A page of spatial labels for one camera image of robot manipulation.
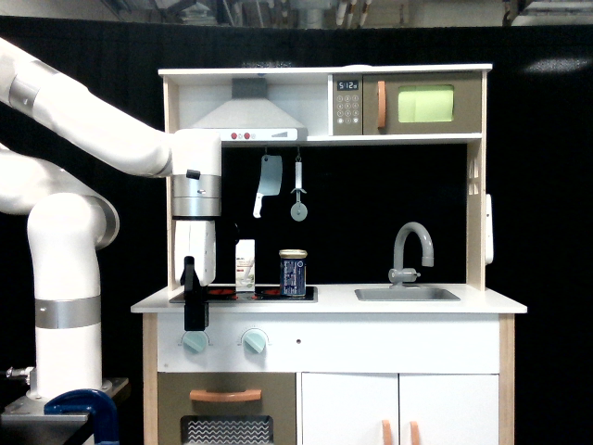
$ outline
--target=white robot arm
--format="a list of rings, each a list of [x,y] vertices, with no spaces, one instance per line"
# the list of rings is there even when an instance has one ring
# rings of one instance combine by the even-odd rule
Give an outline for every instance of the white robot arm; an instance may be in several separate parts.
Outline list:
[[[118,213],[58,166],[1,144],[0,211],[29,215],[34,396],[52,399],[72,389],[101,388],[101,286],[95,251],[117,236]]]
[[[221,140],[217,133],[154,130],[2,39],[0,101],[122,172],[172,176],[172,215],[177,220],[175,278],[179,283],[185,273],[185,282],[190,284],[198,278],[197,287],[214,280],[214,218],[221,214]],[[0,211],[30,213],[39,394],[52,398],[75,388],[100,387],[95,250],[117,235],[117,212],[54,164],[18,155],[4,146],[0,146]],[[198,320],[202,326],[208,325],[208,307],[204,314],[204,306],[200,315],[206,320]]]
[[[213,219],[221,215],[221,140],[210,130],[154,130],[0,39],[0,101],[129,174],[172,176],[175,278],[195,259],[202,286],[216,275]]]

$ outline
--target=toy kitchen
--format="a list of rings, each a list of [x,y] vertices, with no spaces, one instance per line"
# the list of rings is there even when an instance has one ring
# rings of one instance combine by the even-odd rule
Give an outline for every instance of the toy kitchen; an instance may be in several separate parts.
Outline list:
[[[307,283],[293,296],[278,282],[210,285],[206,327],[186,331],[185,290],[174,278],[182,219],[168,178],[169,284],[132,306],[143,316],[146,444],[514,443],[514,317],[527,309],[486,288],[491,69],[159,72],[166,131],[214,129],[223,150],[465,146],[465,282],[416,282],[420,274],[404,268],[406,238],[421,239],[423,266],[436,269],[439,258],[430,230],[410,221],[385,240],[395,239],[394,264],[381,284]],[[278,190],[264,174],[266,156],[259,209]],[[296,167],[296,224],[307,217],[301,181]],[[259,209],[256,199],[253,217],[265,218]]]

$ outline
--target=black backdrop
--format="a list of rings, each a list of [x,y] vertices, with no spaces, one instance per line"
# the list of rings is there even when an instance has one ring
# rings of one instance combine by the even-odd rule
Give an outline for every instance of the black backdrop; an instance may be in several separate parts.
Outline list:
[[[84,83],[108,103],[163,128],[160,68],[282,63],[493,63],[489,74],[487,190],[494,202],[495,261],[486,283],[529,307],[517,317],[517,442],[591,443],[587,329],[593,165],[593,27],[279,31],[49,19],[0,19],[0,36]],[[579,70],[567,70],[577,58]],[[547,72],[533,64],[547,60]],[[53,161],[109,199],[120,235],[98,253],[105,376],[127,376],[121,443],[142,443],[142,326],[130,306],[166,285],[165,186],[131,177],[2,106],[0,142]],[[463,146],[301,150],[309,217],[289,217],[293,148],[281,195],[250,215],[263,148],[223,152],[218,282],[233,280],[232,227],[255,238],[258,281],[277,280],[277,250],[305,248],[311,283],[384,282],[399,227],[423,223],[435,268],[406,264],[423,281],[464,279]],[[0,369],[34,363],[32,266],[26,217],[0,214]]]

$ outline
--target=cabinet handle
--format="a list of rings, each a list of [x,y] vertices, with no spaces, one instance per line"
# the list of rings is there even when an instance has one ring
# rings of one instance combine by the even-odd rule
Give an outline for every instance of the cabinet handle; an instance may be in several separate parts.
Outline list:
[[[391,425],[388,420],[383,421],[383,445],[393,445],[393,439],[391,439]]]
[[[189,393],[191,401],[260,401],[261,389],[248,389],[243,392],[208,392],[203,389],[193,389]]]
[[[385,81],[377,83],[379,87],[379,122],[377,128],[385,127],[385,114],[387,113],[387,99],[385,97]]]
[[[411,428],[411,445],[420,445],[420,431],[418,430],[417,422],[410,422]]]

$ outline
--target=ceiling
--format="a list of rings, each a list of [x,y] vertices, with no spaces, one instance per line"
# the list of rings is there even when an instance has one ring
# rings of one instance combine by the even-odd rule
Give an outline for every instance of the ceiling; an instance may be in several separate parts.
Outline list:
[[[253,28],[434,28],[593,23],[562,0],[0,0],[0,15]]]

